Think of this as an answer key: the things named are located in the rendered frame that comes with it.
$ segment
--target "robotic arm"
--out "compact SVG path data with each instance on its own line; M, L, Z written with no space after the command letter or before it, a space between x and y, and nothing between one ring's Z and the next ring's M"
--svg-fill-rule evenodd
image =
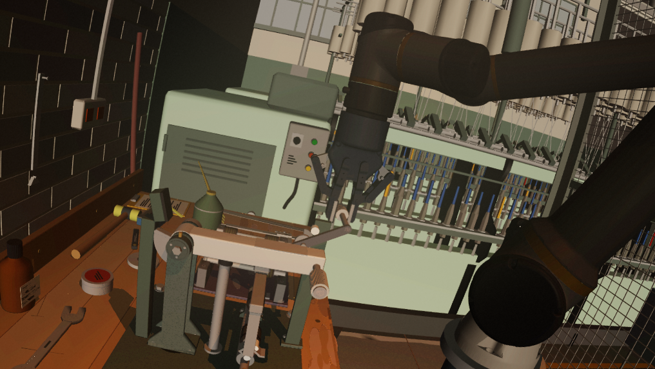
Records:
M653 66L655 35L489 56L483 45L427 35L413 31L401 16L371 13L345 88L348 110L328 151L337 175L333 188L317 173L321 192L329 195L326 214L332 213L346 180L354 181L350 220L360 203L372 201L391 182L387 174L363 193L365 179L382 165L386 120L401 82L479 106L652 87ZM539 344L557 330L566 311L591 293L601 266L655 218L653 137L651 111L552 216L512 222L505 242L470 287L470 314L484 334L514 347Z
M622 90L655 85L655 36L632 37L489 56L464 39L413 30L408 19L385 12L366 17L334 144L328 151L336 178L322 185L326 214L346 181L353 182L350 221L357 207L393 180L387 174L364 192L365 179L382 166L382 150L401 82L438 90L462 104Z

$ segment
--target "bottle label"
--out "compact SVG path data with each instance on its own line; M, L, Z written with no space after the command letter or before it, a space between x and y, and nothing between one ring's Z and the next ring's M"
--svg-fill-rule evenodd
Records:
M41 294L41 278L36 276L20 288L20 307L27 306Z

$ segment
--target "wooden beam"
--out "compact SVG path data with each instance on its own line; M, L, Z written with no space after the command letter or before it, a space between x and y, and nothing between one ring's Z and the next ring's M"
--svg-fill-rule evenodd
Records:
M34 271L110 215L114 206L137 194L142 183L143 170L139 169L24 238L23 255L32 260ZM0 253L0 260L6 257L7 251Z

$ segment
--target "brown bottle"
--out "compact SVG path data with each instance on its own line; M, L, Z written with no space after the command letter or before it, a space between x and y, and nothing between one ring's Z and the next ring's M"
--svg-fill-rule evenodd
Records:
M7 258L0 262L0 305L7 313L24 313L34 307L36 301L20 306L20 288L32 278L34 267L23 256L23 241L7 241Z

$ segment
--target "red pipe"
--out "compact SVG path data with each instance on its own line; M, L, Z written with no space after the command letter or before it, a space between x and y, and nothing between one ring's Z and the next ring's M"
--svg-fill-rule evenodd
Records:
M130 174L136 170L136 100L139 94L139 64L141 62L141 38L136 34L136 52L134 53L134 80L132 81L132 129L130 130Z

